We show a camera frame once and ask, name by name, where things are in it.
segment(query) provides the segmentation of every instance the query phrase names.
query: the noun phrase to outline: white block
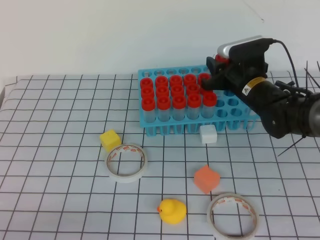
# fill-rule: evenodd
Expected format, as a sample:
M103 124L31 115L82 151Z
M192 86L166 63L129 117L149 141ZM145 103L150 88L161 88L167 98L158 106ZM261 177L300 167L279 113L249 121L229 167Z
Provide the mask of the white block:
M200 126L200 138L202 144L213 144L217 142L217 131L215 125Z

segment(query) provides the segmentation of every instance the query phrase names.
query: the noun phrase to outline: yellow cube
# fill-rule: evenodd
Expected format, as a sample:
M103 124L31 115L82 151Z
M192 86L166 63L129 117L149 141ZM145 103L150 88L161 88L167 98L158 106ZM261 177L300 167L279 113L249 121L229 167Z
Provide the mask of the yellow cube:
M121 144L120 137L118 136L118 134L116 134L115 130L113 130L113 129L101 134L100 141L101 141L103 148L107 152L110 152L111 149L113 149L114 147L119 146Z

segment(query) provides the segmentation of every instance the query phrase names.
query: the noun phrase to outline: grid mat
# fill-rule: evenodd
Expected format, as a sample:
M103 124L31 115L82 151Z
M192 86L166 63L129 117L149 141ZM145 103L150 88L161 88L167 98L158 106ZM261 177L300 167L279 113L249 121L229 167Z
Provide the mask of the grid mat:
M305 86L306 72L297 75ZM320 72L311 75L320 82ZM288 82L292 73L268 76ZM275 139L260 122L250 133L226 129L216 144L202 145L198 134L187 132L148 137L139 126L138 98L137 75L30 76L17 82L0 112L0 239L214 239L206 209L225 192L257 206L256 239L320 238L319 138L306 138L278 157L299 136ZM109 179L99 140L109 129L146 150L150 162L140 180ZM116 166L121 172L140 164L122 158ZM193 183L206 164L221 175L207 195ZM179 225L161 222L156 208L165 198L186 203L188 214ZM213 215L231 235L251 226L237 205Z

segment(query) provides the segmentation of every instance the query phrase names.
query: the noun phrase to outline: white tape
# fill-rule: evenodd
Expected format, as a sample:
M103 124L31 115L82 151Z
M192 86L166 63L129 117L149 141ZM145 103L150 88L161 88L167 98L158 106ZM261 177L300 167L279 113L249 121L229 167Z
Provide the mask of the white tape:
M221 231L219 231L214 222L212 217L212 210L215 206L220 204L225 204L228 202L233 202L238 204L239 206L244 207L247 209L251 217L253 218L253 230L249 233L247 233L244 236L229 236ZM247 199L245 199L243 196L234 194L234 193L224 193L219 196L216 196L211 202L206 212L206 220L210 224L211 229L213 231L213 236L215 236L218 240L249 240L253 238L256 235L256 232L259 227L259 214L253 207L252 203L250 203Z
M128 175L128 174L117 174L117 173L114 173L110 170L111 160L113 160L115 157L120 156L120 153L123 153L123 152L131 152L131 153L139 153L140 154L140 156L143 160L143 165L139 171L137 171L136 173L134 173L132 175ZM116 146L115 148L113 148L110 151L108 157L105 160L105 165L109 170L109 177L111 179L113 179L114 181L116 181L118 183L123 183L123 184L132 183L132 182L140 179L147 169L147 165L148 165L147 163L148 163L148 159L147 159L146 152L143 150L142 147L140 147L138 145L134 145L134 144L122 144L122 145Z

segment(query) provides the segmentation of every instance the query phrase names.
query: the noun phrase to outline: test tube rack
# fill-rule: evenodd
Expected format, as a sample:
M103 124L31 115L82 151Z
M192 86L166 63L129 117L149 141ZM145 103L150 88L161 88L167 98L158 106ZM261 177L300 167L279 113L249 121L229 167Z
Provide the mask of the test tube rack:
M200 73L208 73L209 70L205 65L198 66L184 66L184 67L171 67L171 68L154 68L154 69L140 69L138 71L138 94L139 94L139 118L141 128L145 128L147 136L155 136L157 132L161 135L170 134L173 130L174 134L183 134L185 126L188 133L196 133L201 125L214 124L217 131L222 131L227 126L230 130L237 130L242 126L250 131L257 119L260 117L252 111L244 102L236 97L231 91L215 90L213 91L217 95L217 103L215 106L213 117L204 118L199 114L197 119L189 119L187 117L187 111L185 111L184 119L181 121L174 120L172 117L172 105L170 109L169 121L163 122L158 119L157 107L155 108L156 118L154 122L144 121L144 111L142 109L142 97L140 81L144 78L150 78L153 81L154 92L156 90L155 81L158 76L165 76L170 82L172 75L180 75L182 78L186 74L194 74L197 79Z

